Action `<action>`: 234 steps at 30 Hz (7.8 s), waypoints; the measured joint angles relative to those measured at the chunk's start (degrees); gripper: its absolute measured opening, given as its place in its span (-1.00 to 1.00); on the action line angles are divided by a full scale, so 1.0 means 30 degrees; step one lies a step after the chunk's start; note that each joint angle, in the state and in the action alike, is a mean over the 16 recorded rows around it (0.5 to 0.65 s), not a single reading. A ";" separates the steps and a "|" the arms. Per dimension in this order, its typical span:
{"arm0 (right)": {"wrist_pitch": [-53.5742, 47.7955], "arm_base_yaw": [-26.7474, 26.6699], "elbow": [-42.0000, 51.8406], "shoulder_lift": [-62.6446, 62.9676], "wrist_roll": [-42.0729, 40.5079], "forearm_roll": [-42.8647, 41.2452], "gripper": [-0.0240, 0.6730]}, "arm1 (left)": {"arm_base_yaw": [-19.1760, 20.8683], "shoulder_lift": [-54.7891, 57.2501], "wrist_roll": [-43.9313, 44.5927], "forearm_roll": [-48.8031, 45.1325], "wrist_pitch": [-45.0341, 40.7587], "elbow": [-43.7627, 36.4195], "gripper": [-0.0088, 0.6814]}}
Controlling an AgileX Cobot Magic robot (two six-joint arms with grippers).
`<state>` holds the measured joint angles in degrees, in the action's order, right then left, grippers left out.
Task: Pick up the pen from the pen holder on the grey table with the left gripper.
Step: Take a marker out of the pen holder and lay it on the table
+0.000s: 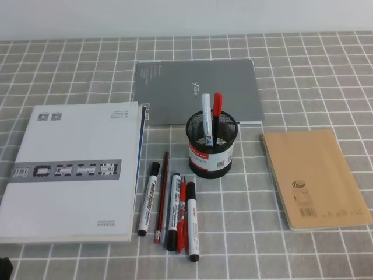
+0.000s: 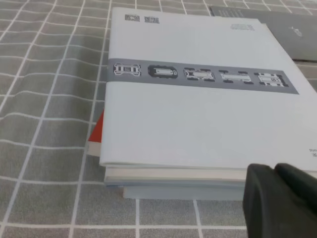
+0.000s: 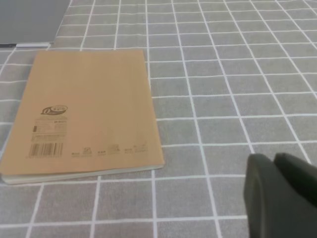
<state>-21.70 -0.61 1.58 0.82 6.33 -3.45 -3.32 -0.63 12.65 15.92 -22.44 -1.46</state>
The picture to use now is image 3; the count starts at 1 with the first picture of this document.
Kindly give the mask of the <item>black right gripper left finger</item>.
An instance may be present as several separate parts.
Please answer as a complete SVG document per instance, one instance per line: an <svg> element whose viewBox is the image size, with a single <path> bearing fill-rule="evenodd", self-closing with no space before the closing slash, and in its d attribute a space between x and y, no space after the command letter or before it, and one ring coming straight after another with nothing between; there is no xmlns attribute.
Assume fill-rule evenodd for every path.
<svg viewBox="0 0 317 238"><path fill-rule="evenodd" d="M244 201L251 238L292 238L295 190L263 154L247 161Z"/></svg>

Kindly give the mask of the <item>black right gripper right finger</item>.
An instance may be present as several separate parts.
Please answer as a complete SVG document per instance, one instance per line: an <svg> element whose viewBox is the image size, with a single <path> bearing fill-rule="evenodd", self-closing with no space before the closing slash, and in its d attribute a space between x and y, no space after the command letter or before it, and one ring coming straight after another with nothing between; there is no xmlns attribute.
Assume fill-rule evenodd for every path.
<svg viewBox="0 0 317 238"><path fill-rule="evenodd" d="M310 206L297 215L308 219L300 228L301 238L317 236L317 168L304 160L288 154L277 153L274 163L296 193Z"/></svg>

